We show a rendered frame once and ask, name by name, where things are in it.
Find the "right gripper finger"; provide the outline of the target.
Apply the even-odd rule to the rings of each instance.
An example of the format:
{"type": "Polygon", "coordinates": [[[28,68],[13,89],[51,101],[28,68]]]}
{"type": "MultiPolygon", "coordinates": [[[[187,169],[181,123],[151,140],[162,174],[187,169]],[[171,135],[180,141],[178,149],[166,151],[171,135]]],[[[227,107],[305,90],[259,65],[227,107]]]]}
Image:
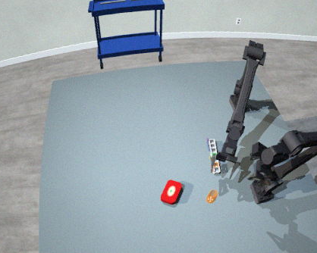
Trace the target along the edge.
{"type": "Polygon", "coordinates": [[[215,164],[215,159],[216,159],[216,156],[212,156],[212,158],[211,158],[211,163],[212,163],[212,169],[211,169],[211,172],[212,172],[213,167],[214,167],[214,164],[215,164]]]}
{"type": "Polygon", "coordinates": [[[230,178],[232,177],[234,171],[239,167],[240,164],[236,163],[231,171],[231,175],[230,175],[230,178]]]}

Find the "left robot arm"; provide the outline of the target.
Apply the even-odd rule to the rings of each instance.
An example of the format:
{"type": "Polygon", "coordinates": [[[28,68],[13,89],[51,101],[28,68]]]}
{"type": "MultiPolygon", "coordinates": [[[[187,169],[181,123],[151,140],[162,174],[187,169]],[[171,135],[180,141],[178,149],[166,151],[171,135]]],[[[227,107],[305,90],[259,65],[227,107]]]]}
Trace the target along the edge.
{"type": "Polygon", "coordinates": [[[269,176],[266,176],[265,173],[261,173],[265,176],[265,182],[258,180],[253,181],[253,188],[258,202],[271,199],[273,197],[271,191],[283,183],[282,179],[287,174],[317,155],[317,132],[303,133],[301,131],[292,130],[287,132],[279,142],[277,145],[273,145],[269,148],[257,142],[250,149],[250,157],[259,158],[260,166],[264,168],[273,166],[275,163],[279,164],[286,161],[289,157],[291,158],[297,155],[281,166],[271,167],[271,174],[269,176]],[[303,148],[308,149],[300,153],[303,148]]]}

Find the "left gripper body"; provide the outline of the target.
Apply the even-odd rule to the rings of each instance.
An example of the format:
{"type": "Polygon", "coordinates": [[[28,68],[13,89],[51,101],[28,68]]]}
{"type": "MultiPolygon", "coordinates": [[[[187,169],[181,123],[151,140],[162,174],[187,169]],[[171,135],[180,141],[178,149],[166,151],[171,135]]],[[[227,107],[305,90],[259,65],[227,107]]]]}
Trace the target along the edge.
{"type": "MultiPolygon", "coordinates": [[[[272,166],[271,166],[272,167],[272,166]]],[[[261,172],[265,173],[266,176],[269,176],[271,174],[271,167],[264,168],[260,166],[260,160],[256,161],[256,174],[255,176],[263,180],[264,175],[261,174],[261,172]]]]}

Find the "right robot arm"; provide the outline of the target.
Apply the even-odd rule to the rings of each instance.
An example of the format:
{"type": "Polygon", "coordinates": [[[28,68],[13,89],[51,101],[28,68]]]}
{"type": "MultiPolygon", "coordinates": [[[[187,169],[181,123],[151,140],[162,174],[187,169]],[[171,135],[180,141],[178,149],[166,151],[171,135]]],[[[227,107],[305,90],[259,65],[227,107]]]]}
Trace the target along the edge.
{"type": "Polygon", "coordinates": [[[231,121],[228,123],[228,128],[226,130],[228,135],[223,145],[222,153],[235,156],[238,140],[245,129],[245,126],[243,125],[245,110],[248,107],[247,102],[252,91],[256,69],[259,64],[262,66],[264,65],[265,56],[266,52],[264,52],[263,44],[250,40],[249,46],[245,46],[243,59],[246,60],[246,66],[243,76],[240,80],[237,80],[234,90],[235,95],[230,96],[235,110],[232,114],[231,121]],[[256,59],[261,61],[257,61],[256,59]]]}

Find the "orange translucent pill bottle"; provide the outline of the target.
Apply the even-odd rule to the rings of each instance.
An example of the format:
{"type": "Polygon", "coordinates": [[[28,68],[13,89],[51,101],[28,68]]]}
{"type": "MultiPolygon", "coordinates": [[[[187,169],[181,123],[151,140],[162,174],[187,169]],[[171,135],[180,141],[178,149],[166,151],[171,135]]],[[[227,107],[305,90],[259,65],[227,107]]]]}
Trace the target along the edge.
{"type": "Polygon", "coordinates": [[[213,202],[215,201],[215,199],[216,199],[217,196],[218,196],[218,192],[217,192],[215,189],[213,189],[213,190],[211,190],[211,191],[209,192],[206,201],[207,201],[209,204],[211,204],[211,203],[213,203],[213,202]]]}

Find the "white weekly pill organiser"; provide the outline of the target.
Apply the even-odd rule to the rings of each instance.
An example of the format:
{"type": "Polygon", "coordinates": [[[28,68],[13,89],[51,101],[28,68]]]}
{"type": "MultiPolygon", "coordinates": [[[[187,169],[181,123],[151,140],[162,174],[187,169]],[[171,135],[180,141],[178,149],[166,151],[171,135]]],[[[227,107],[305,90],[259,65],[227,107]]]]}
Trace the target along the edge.
{"type": "MultiPolygon", "coordinates": [[[[206,139],[207,139],[207,144],[208,144],[208,150],[211,152],[211,156],[209,156],[209,158],[211,160],[213,155],[214,156],[217,155],[215,140],[214,139],[209,139],[208,137],[206,137],[206,139]]],[[[219,174],[220,173],[220,167],[219,167],[218,160],[215,160],[215,165],[214,165],[214,168],[213,168],[212,171],[214,172],[214,174],[219,174]]]]}

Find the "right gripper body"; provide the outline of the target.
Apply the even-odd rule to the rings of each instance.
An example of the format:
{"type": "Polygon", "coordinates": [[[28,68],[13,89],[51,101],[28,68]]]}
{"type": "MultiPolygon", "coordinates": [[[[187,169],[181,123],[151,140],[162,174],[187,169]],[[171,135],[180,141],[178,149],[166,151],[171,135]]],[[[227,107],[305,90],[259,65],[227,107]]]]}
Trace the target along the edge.
{"type": "Polygon", "coordinates": [[[218,151],[217,155],[216,155],[216,160],[225,162],[225,159],[226,159],[226,161],[230,161],[230,162],[233,162],[235,164],[236,163],[240,164],[240,162],[237,162],[237,157],[234,157],[232,155],[227,155],[225,153],[218,151]]]}

